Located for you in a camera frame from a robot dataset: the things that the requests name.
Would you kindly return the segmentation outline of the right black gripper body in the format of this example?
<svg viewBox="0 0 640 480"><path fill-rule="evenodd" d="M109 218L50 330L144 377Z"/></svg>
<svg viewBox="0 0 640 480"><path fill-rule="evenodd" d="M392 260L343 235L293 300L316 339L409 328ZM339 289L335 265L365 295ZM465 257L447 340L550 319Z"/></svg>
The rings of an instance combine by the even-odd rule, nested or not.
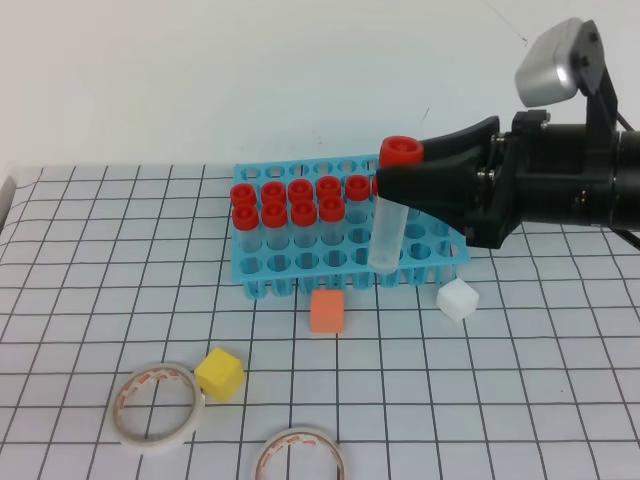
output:
<svg viewBox="0 0 640 480"><path fill-rule="evenodd" d="M549 124L520 112L476 168L466 243L499 248L521 222L620 228L615 208L620 132L615 117Z"/></svg>

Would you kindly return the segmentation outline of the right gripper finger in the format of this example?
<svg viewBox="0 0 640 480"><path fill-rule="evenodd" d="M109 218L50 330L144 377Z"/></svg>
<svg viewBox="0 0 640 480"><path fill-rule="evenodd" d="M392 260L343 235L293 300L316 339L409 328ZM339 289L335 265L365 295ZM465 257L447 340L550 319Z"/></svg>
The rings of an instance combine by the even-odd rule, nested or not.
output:
<svg viewBox="0 0 640 480"><path fill-rule="evenodd" d="M421 140L425 162L448 158L468 151L487 156L492 146L492 138L500 133L500 119L490 116L465 129Z"/></svg>
<svg viewBox="0 0 640 480"><path fill-rule="evenodd" d="M381 199L428 214L466 234L478 176L471 160L441 159L395 165L376 172Z"/></svg>

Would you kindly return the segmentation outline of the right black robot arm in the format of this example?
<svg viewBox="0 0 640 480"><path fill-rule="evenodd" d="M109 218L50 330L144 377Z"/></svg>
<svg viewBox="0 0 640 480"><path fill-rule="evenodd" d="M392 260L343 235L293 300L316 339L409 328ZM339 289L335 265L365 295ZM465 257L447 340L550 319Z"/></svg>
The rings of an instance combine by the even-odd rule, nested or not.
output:
<svg viewBox="0 0 640 480"><path fill-rule="evenodd" d="M381 168L380 196L435 217L470 247L498 249L523 222L639 228L639 134L605 125L489 117L423 141L421 162Z"/></svg>

